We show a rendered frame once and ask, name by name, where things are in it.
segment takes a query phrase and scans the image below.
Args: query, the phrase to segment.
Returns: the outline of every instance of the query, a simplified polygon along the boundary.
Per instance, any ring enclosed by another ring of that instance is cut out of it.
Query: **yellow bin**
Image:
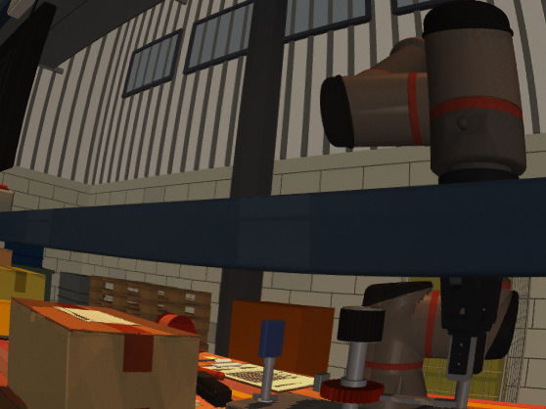
[[[17,267],[0,266],[0,337],[10,334],[12,297],[43,301],[45,275]]]

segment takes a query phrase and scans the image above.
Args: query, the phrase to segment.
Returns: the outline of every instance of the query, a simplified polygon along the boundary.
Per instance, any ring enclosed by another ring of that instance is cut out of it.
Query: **paper label on box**
[[[134,322],[130,322],[127,320],[124,320],[123,318],[117,318],[113,315],[107,314],[106,312],[102,311],[91,311],[88,309],[75,309],[75,308],[63,308],[63,307],[54,307],[57,308],[66,314],[71,315],[72,317],[75,317],[77,319],[80,319],[85,322],[94,322],[94,323],[101,323],[101,324],[121,324],[121,325],[140,325],[135,324]]]

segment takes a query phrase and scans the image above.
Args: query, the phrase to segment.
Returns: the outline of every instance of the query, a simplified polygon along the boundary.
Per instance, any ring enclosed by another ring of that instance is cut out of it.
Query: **window pane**
[[[294,0],[288,1],[288,9],[287,9],[287,25],[285,29],[285,35],[288,37],[290,35],[290,30],[292,29],[292,2]]]
[[[148,57],[150,56],[150,49],[147,48],[142,52],[142,58],[140,60],[138,72],[137,72],[137,79],[135,82],[135,89],[140,88],[142,84],[144,83],[144,71],[146,64],[148,63]]]
[[[313,28],[328,25],[328,0],[315,0]]]
[[[243,35],[243,23],[245,21],[245,8],[241,7],[235,11],[233,16],[233,28],[231,31],[231,41],[229,45],[229,53],[235,53],[241,50],[241,36]]]
[[[150,60],[148,61],[148,69],[146,70],[146,78],[144,80],[145,84],[152,82],[152,78],[154,77],[154,70],[156,69],[156,64],[158,63],[159,45],[160,43],[151,47]]]
[[[366,16],[366,0],[352,0],[352,17]]]
[[[136,78],[136,71],[138,68],[138,64],[140,63],[140,56],[141,53],[135,54],[134,60],[133,60],[133,66],[131,67],[131,74],[129,75],[129,81],[127,81],[127,91],[132,91],[135,85],[135,78]]]
[[[161,42],[161,47],[159,48],[158,67],[156,68],[156,75],[154,75],[154,81],[157,81],[158,79],[161,79],[165,76],[164,71],[166,66],[166,59],[168,57],[168,46],[172,38],[173,37],[167,38],[166,40],[163,40]]]
[[[218,19],[210,20],[205,23],[205,45],[203,46],[203,54],[199,64],[208,63],[212,57],[212,46],[214,45],[214,34],[216,34],[216,25]]]
[[[201,51],[204,29],[204,24],[199,24],[196,28],[196,36],[194,38],[194,43],[192,44],[192,58],[190,58],[190,67],[197,64],[197,58],[199,57],[199,52]]]
[[[216,50],[214,51],[213,57],[214,59],[225,55],[230,20],[231,13],[227,13],[220,17],[220,28],[218,29],[218,39],[216,40]]]
[[[334,17],[333,17],[332,23],[344,22],[347,19],[348,19],[347,0],[336,0],[334,2]]]
[[[294,34],[309,29],[309,0],[296,1],[296,22]]]
[[[170,75],[170,71],[172,67],[172,59],[174,57],[174,50],[176,49],[176,41],[178,41],[178,37],[171,38],[170,48],[168,49],[168,57],[167,57],[166,65],[165,65],[165,72],[163,73],[163,76]]]
[[[252,10],[254,3],[250,3],[249,7],[249,16],[247,17],[247,30],[245,32],[245,49],[249,48],[249,38],[250,38],[250,25],[252,23]]]

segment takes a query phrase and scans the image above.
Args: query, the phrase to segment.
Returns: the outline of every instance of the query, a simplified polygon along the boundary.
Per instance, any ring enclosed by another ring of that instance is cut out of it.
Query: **striped wall panel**
[[[546,2],[480,1],[501,8],[515,32],[525,133],[546,132]],[[64,74],[40,68],[16,164],[88,184],[232,165],[246,57],[189,75],[182,70],[193,23],[240,2],[165,0],[65,61]],[[393,44],[422,34],[428,12],[394,16],[388,1],[372,5],[369,23],[286,44],[275,159],[350,151],[331,146],[324,135],[322,81],[386,58]],[[131,53],[179,28],[173,80],[120,98]]]

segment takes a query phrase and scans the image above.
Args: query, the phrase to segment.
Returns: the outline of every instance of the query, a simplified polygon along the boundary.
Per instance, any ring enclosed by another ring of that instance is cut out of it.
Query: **blue beam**
[[[546,276],[546,178],[0,213],[0,240],[357,276]]]

